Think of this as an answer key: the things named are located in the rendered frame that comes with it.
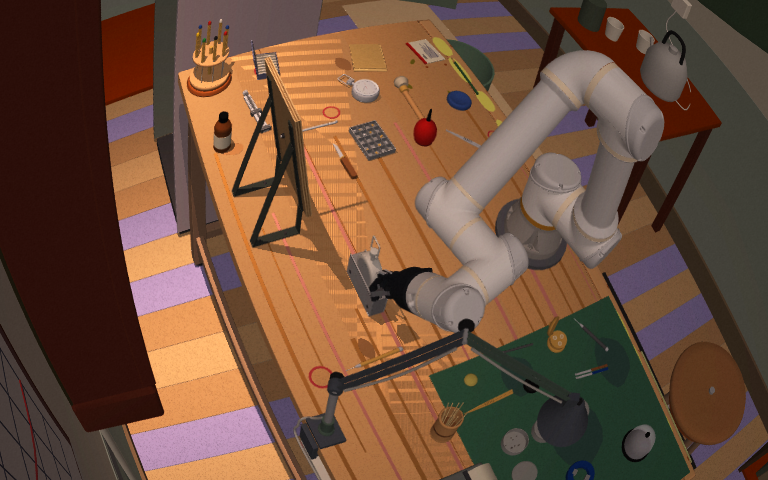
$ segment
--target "red fruit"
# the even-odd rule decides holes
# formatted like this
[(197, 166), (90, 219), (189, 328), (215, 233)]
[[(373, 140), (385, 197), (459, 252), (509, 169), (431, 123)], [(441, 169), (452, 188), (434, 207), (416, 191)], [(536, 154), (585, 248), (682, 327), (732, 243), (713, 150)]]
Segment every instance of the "red fruit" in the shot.
[(428, 147), (435, 141), (435, 137), (437, 137), (437, 125), (432, 121), (432, 109), (430, 109), (427, 118), (416, 122), (413, 128), (413, 139), (422, 147)]

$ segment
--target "brown bottle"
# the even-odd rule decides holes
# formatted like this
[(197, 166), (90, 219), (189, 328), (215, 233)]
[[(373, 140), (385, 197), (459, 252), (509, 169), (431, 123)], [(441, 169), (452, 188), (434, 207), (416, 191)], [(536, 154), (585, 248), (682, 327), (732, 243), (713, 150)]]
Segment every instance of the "brown bottle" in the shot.
[(219, 121), (213, 126), (213, 149), (219, 153), (226, 152), (232, 146), (232, 122), (229, 113), (221, 112)]

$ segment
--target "white power outlet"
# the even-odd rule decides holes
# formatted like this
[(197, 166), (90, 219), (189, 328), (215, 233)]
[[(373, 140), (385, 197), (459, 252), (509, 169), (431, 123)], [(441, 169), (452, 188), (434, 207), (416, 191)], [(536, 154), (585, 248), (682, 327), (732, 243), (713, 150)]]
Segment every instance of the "white power outlet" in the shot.
[(688, 0), (672, 0), (672, 8), (675, 9), (678, 15), (682, 18), (688, 18), (688, 14), (691, 13), (691, 2)]

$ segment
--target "wooden floor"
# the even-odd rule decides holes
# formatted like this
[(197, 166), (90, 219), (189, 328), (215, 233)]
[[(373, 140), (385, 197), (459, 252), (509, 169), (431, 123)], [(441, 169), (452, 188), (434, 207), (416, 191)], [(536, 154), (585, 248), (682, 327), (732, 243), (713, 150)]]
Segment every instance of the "wooden floor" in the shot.
[[(326, 1), (321, 19), (344, 15), (345, 3), (354, 2)], [(337, 11), (340, 12), (338, 15), (329, 16)], [(451, 31), (456, 30), (454, 33), (457, 35), (473, 35), (479, 33), (476, 30), (480, 28), (478, 25), (483, 20), (486, 24), (488, 23), (488, 19), (477, 18), (446, 20), (445, 23), (449, 25)], [(505, 31), (505, 29), (519, 31), (514, 30), (518, 27), (511, 17), (502, 20), (492, 19), (491, 22), (499, 24), (494, 27), (499, 31)], [(541, 50), (493, 52), (488, 56), (497, 70), (494, 88), (498, 90), (502, 99), (514, 108), (530, 90), (535, 68), (541, 58)], [(151, 104), (151, 95), (149, 103), (139, 102), (140, 106), (128, 106), (125, 103), (128, 100), (111, 106), (112, 111), (115, 112), (112, 114), (113, 117)], [(136, 141), (145, 142), (147, 135), (142, 132), (132, 137), (125, 139), (125, 145), (122, 145), (121, 149), (114, 149), (115, 153), (118, 150), (122, 152), (117, 155), (118, 157), (122, 155), (121, 162), (115, 161), (115, 153), (113, 153), (116, 201), (121, 219), (141, 215), (142, 212), (146, 213), (168, 202), (167, 192), (163, 193), (165, 186), (162, 170), (159, 169), (159, 159), (148, 160), (146, 158), (148, 152), (131, 150), (131, 145), (135, 145)], [(540, 148), (542, 152), (555, 151), (570, 158), (580, 158), (594, 154), (597, 144), (594, 130), (582, 130), (549, 137)], [(292, 402), (301, 415), (315, 415), (325, 409), (326, 391), (314, 387), (309, 379), (309, 370), (313, 367), (325, 366), (331, 370), (338, 370), (340, 364), (349, 367), (399, 345), (403, 345), (408, 350), (444, 336), (445, 332), (439, 331), (422, 319), (407, 313), (403, 314), (394, 304), (390, 305), (385, 316), (367, 318), (356, 301), (354, 291), (351, 290), (344, 267), (347, 255), (352, 251), (367, 249), (371, 235), (375, 234), (383, 246), (381, 258), (384, 268), (395, 270), (417, 265), (432, 267), (435, 272), (445, 276), (453, 273), (458, 268), (458, 261), (426, 227), (413, 207), (413, 197), (429, 177), (450, 178), (462, 164), (462, 162), (425, 164), (423, 170), (412, 164), (407, 167), (408, 171), (413, 173), (410, 176), (403, 175), (400, 169), (384, 166), (378, 182), (380, 187), (366, 188), (367, 184), (349, 180), (337, 166), (324, 165), (323, 155), (314, 152), (310, 154), (317, 161), (316, 169), (319, 177), (314, 173), (310, 174), (315, 211), (312, 217), (306, 219), (303, 235), (256, 249), (259, 255), (259, 267), (263, 268), (264, 277), (269, 282), (267, 291), (282, 290), (284, 292), (275, 307), (280, 328), (286, 332), (285, 335), (290, 335), (288, 343), (300, 345), (300, 347), (292, 352), (283, 351), (281, 347), (273, 351), (265, 342), (265, 327), (261, 325), (261, 319), (256, 311), (249, 305), (247, 292), (243, 287), (227, 291), (227, 300), (232, 307), (235, 321), (245, 343), (244, 347), (249, 352), (259, 380), (267, 390), (269, 400), (277, 401), (287, 398), (290, 387), (294, 393)], [(148, 166), (147, 162), (155, 162), (157, 165), (153, 163)], [(528, 169), (532, 162), (533, 159), (529, 159)], [(121, 169), (116, 163), (124, 164), (123, 168)], [(317, 181), (318, 178), (322, 179), (322, 186)], [(521, 169), (507, 190), (509, 199), (520, 195), (526, 179), (527, 169)], [(500, 205), (507, 200), (506, 198), (497, 199), (491, 204), (493, 208), (489, 207), (482, 218), (492, 225)], [(278, 213), (277, 221), (280, 223), (287, 222), (290, 218), (287, 212)], [(368, 220), (367, 222), (360, 222), (362, 215)], [(609, 295), (606, 283), (601, 276), (602, 271), (609, 275), (622, 272), (673, 246), (666, 229), (662, 229), (657, 234), (652, 231), (650, 223), (654, 215), (653, 206), (642, 189), (638, 188), (619, 226), (624, 238), (598, 269), (586, 269), (569, 249), (561, 264), (544, 272), (526, 272), (496, 301), (490, 303), (478, 333), (493, 344), (508, 343), (541, 328), (554, 316), (567, 315), (593, 303), (598, 298)], [(136, 247), (126, 250), (126, 263), (129, 264), (129, 269), (134, 269), (135, 273), (132, 281), (188, 265), (191, 262), (189, 242), (185, 241), (188, 237), (178, 238), (175, 234), (168, 235), (153, 242), (152, 249), (148, 247), (138, 251), (141, 248)], [(209, 247), (214, 257), (226, 255), (229, 251), (228, 242), (223, 236), (209, 239)], [(635, 329), (641, 331), (695, 298), (699, 293), (695, 281), (686, 270), (627, 302), (625, 307)], [(204, 305), (204, 307), (201, 309), (199, 305), (194, 306), (192, 303)], [(174, 306), (168, 310), (168, 315), (183, 318), (184, 314), (179, 313), (180, 309), (186, 309), (189, 312), (186, 314), (187, 319), (204, 320), (200, 325), (208, 325), (202, 328), (205, 330), (205, 335), (217, 334), (220, 331), (213, 323), (214, 319), (210, 317), (213, 313), (210, 298)], [(203, 336), (203, 333), (191, 332), (190, 325), (184, 323), (178, 324), (179, 327), (189, 330), (185, 334), (186, 337), (182, 335), (184, 338), (178, 335), (178, 331), (159, 328), (158, 314), (149, 314), (142, 317), (142, 320), (145, 339), (148, 337), (154, 339), (152, 342), (147, 342), (148, 350), (155, 352), (154, 356), (158, 358), (160, 357), (158, 353), (162, 349), (180, 345), (180, 342), (189, 343), (191, 339)], [(709, 320), (671, 348), (652, 358), (651, 365), (665, 390), (668, 388), (672, 367), (680, 352), (695, 341), (712, 341), (724, 345), (714, 320)], [(222, 351), (220, 355), (226, 355), (226, 352)], [(278, 361), (278, 357), (286, 355), (290, 357), (287, 368), (285, 368), (285, 362)], [(334, 470), (335, 478), (355, 478), (349, 471), (364, 468), (364, 459), (371, 457), (378, 458), (389, 465), (389, 470), (376, 472), (375, 476), (358, 476), (358, 478), (438, 479), (471, 465), (458, 436), (448, 445), (438, 445), (426, 434), (442, 406), (434, 389), (431, 388), (428, 375), (433, 371), (465, 361), (471, 356), (469, 352), (460, 351), (450, 360), (433, 364), (410, 376), (369, 388), (368, 391), (358, 391), (357, 395), (349, 393), (342, 396), (338, 419), (347, 435), (348, 444), (350, 446), (353, 443), (357, 444), (359, 448), (351, 449), (349, 453), (347, 447), (334, 447), (323, 452), (323, 455), (333, 463), (344, 465), (340, 471)], [(176, 360), (186, 361), (184, 358), (192, 357), (178, 357)], [(163, 365), (168, 363), (163, 364), (162, 361), (153, 363), (153, 368), (163, 367)], [(235, 408), (252, 406), (247, 396), (243, 396), (242, 391), (239, 390), (243, 388), (242, 379), (228, 365), (222, 363), (222, 367), (216, 372), (206, 373), (202, 370), (197, 372), (197, 376), (193, 375), (187, 381), (189, 388), (185, 387), (186, 390), (183, 393), (173, 391), (179, 390), (181, 384), (165, 387), (161, 390), (161, 394), (165, 391), (170, 395), (169, 398), (172, 397), (171, 403), (166, 404), (164, 401), (166, 407), (172, 407), (166, 408), (166, 418), (161, 417), (163, 420), (159, 422), (131, 426), (132, 433), (166, 428), (195, 418), (205, 418)], [(313, 374), (312, 381), (318, 385), (324, 385), (327, 375), (327, 371), (317, 370)], [(195, 393), (193, 388), (194, 382), (201, 385), (199, 388), (210, 391), (211, 387), (202, 383), (210, 383), (214, 380), (218, 382), (217, 385), (222, 386), (221, 388), (239, 392), (238, 400), (235, 402), (237, 405), (224, 405), (226, 402), (222, 402), (220, 398), (206, 397), (205, 402), (209, 406), (191, 412), (190, 406), (196, 402), (199, 403), (197, 401), (199, 393)], [(750, 419), (744, 428), (699, 465), (696, 470), (697, 479), (729, 477), (766, 439), (768, 434), (760, 419)], [(294, 451), (298, 452), (295, 439), (291, 439), (290, 442)], [(269, 454), (257, 455), (258, 451), (268, 451)], [(275, 454), (275, 449), (271, 445), (268, 450), (258, 447), (249, 455), (251, 455), (248, 457), (250, 464), (262, 465), (262, 468), (268, 467), (268, 464), (271, 465), (268, 468), (268, 471), (273, 472), (270, 478), (280, 478), (281, 474), (287, 478), (285, 469), (280, 465), (281, 459)], [(227, 466), (227, 457), (232, 457), (230, 466)], [(245, 471), (236, 468), (238, 458), (242, 458), (242, 453), (230, 453), (167, 467), (156, 471), (154, 475), (150, 472), (148, 476), (149, 478), (248, 478)], [(311, 471), (306, 463), (303, 463), (302, 467), (305, 473)], [(202, 471), (210, 471), (211, 475), (202, 475), (200, 473)]]

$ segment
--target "white robotic arm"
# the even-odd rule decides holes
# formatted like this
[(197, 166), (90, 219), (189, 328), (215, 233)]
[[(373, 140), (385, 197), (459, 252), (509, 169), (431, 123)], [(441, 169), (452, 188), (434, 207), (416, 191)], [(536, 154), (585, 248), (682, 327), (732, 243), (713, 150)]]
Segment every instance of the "white robotic arm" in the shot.
[[(463, 319), (477, 325), (485, 305), (527, 268), (557, 264), (570, 245), (594, 268), (621, 239), (617, 208), (632, 164), (656, 149), (664, 117), (653, 100), (597, 52), (568, 53), (541, 72), (541, 82), (456, 173), (438, 177), (416, 196), (427, 225), (461, 261), (449, 278), (431, 270), (388, 272), (378, 250), (350, 257), (348, 272), (369, 315), (386, 298), (452, 332)], [(589, 189), (567, 157), (545, 154), (523, 196), (502, 209), (496, 232), (480, 212), (570, 110), (587, 105), (598, 122), (600, 146)]]

